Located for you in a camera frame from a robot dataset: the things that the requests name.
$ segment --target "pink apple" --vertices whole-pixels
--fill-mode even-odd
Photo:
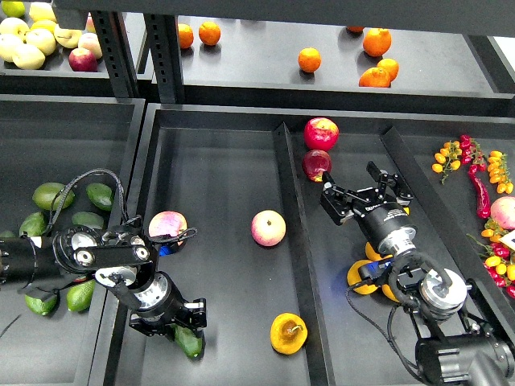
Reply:
[[[304,127],[304,141],[310,150],[329,151],[339,135],[338,126],[328,118],[313,118]]]
[[[93,34],[95,31],[95,25],[93,24],[93,18],[91,17],[91,14],[88,14],[88,20],[86,21],[86,31],[92,32]]]
[[[258,244],[272,247],[286,234],[286,223],[276,211],[260,211],[252,220],[251,230]]]
[[[170,235],[177,236],[187,229],[186,219],[177,211],[162,211],[155,215],[148,225],[150,237]]]
[[[505,196],[492,204],[492,219],[504,229],[515,229],[515,197]]]
[[[304,155],[303,170],[306,176],[316,183],[322,182],[322,173],[331,171],[331,157],[323,150],[310,150]]]
[[[73,71],[97,72],[98,64],[95,55],[85,48],[76,48],[68,57]]]

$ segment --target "black surface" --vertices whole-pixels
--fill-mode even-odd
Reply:
[[[204,46],[198,36],[207,20],[221,29],[215,47]],[[363,51],[369,28],[353,34],[343,26],[185,16],[179,23],[189,24],[195,34],[192,48],[181,51],[185,84],[300,84],[354,91],[360,89],[363,72],[384,57],[395,59],[400,67],[392,91],[492,92],[462,35],[392,30],[391,48],[372,58]],[[314,74],[299,69],[297,57],[305,47],[316,48],[322,56]]]
[[[346,2],[166,2],[159,0],[55,0],[68,9],[95,9],[142,12],[152,14],[186,14],[219,18],[245,18],[297,23],[333,25],[376,25],[417,31],[455,32],[468,35],[515,36],[511,19],[512,4],[503,2],[427,2],[395,0],[385,4],[371,0]]]
[[[192,362],[165,338],[126,329],[116,384],[309,384],[305,351],[286,357],[270,345],[274,318],[299,313],[289,236],[262,248],[250,232],[256,213],[282,212],[275,126],[249,131],[226,121],[225,130],[209,123],[193,130],[164,125],[160,115],[155,123],[147,119],[143,133],[146,139],[152,139],[149,130],[158,134],[155,148],[150,142],[151,180],[142,185],[140,201],[145,224],[175,210],[199,229],[183,250],[162,257],[159,268],[185,298],[207,298],[206,349]],[[286,226],[295,225],[286,219]]]
[[[0,98],[2,230],[18,233],[23,219],[38,207],[32,193],[45,182],[67,183],[95,167],[119,173],[128,185],[142,101],[56,97]],[[76,211],[98,211],[85,185],[64,210],[56,228],[71,224]],[[109,214],[102,213],[106,220]],[[65,292],[51,317],[32,314],[22,295],[0,293],[0,328],[21,318],[0,339],[0,384],[87,384],[105,291],[97,287],[90,311],[68,312]]]

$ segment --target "green apple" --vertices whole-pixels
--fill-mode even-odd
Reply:
[[[56,50],[54,35],[43,28],[27,32],[27,44],[32,44],[41,50],[45,56],[49,56]]]
[[[0,35],[16,35],[23,41],[25,41],[25,34],[29,30],[27,23],[19,18],[6,18],[0,23]]]
[[[79,39],[79,48],[90,50],[95,55],[96,60],[102,57],[102,50],[100,43],[98,43],[97,34],[83,34]]]
[[[13,62],[23,70],[37,70],[45,62],[45,54],[32,44],[21,44],[14,49]]]
[[[18,36],[12,34],[0,35],[0,58],[12,63],[14,49],[23,44]]]
[[[10,18],[22,18],[25,15],[25,5],[22,2],[2,1],[2,10]]]
[[[66,48],[76,48],[79,44],[79,39],[82,36],[82,31],[67,30],[56,25],[54,30],[54,37],[61,46]]]
[[[35,22],[39,20],[51,20],[57,23],[54,10],[48,2],[32,2],[31,8],[29,9],[29,16]]]

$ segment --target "yellow cherry tomato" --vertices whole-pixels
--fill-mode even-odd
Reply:
[[[492,237],[494,235],[493,229],[485,229],[481,233],[482,237]]]
[[[515,265],[510,264],[506,267],[506,276],[510,281],[515,281]]]
[[[490,256],[484,261],[487,267],[497,267],[501,263],[501,258],[497,255]]]
[[[502,237],[502,235],[497,234],[497,235],[493,235],[489,239],[493,243],[498,243],[501,240],[501,237]]]
[[[494,163],[491,163],[490,165],[488,165],[486,170],[488,172],[490,172],[490,171],[492,171],[494,169],[497,169],[498,167],[499,167],[499,164],[497,162],[494,162]]]
[[[445,163],[445,157],[443,157],[440,153],[435,154],[435,160],[437,163]]]
[[[500,183],[499,185],[497,185],[497,193],[501,194],[501,193],[504,193],[505,191],[506,191],[505,183]]]
[[[434,163],[432,166],[431,166],[431,169],[435,172],[435,173],[442,173],[443,172],[443,166],[440,165],[439,163]]]
[[[457,159],[455,161],[451,162],[452,170],[458,170],[460,165],[461,165],[461,162],[458,161]]]
[[[496,272],[500,275],[504,275],[506,273],[506,264],[500,263],[498,266],[496,266]]]

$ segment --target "orange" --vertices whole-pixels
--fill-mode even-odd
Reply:
[[[187,24],[178,24],[177,29],[179,30],[179,45],[181,49],[186,50],[193,44],[193,30]]]
[[[199,27],[199,37],[206,46],[216,46],[220,40],[221,31],[218,24],[214,22],[204,22]]]
[[[378,64],[378,67],[384,68],[389,73],[389,81],[393,82],[399,73],[399,63],[393,59],[383,59]]]
[[[384,68],[369,68],[360,78],[360,87],[389,87],[389,73]]]
[[[361,281],[360,273],[357,272],[357,270],[365,264],[368,264],[370,260],[358,260],[355,262],[351,269],[347,272],[347,283],[348,285],[355,285],[356,283],[359,283]],[[373,291],[377,290],[377,286],[375,285],[363,285],[362,287],[358,287],[354,289],[357,293],[360,295],[369,295]]]
[[[305,72],[315,72],[322,63],[320,53],[314,48],[304,48],[298,58],[300,68]]]
[[[384,55],[392,45],[392,35],[385,28],[371,28],[363,39],[363,49],[370,56]]]
[[[360,34],[363,32],[365,27],[346,27],[349,31],[354,32],[355,34]]]

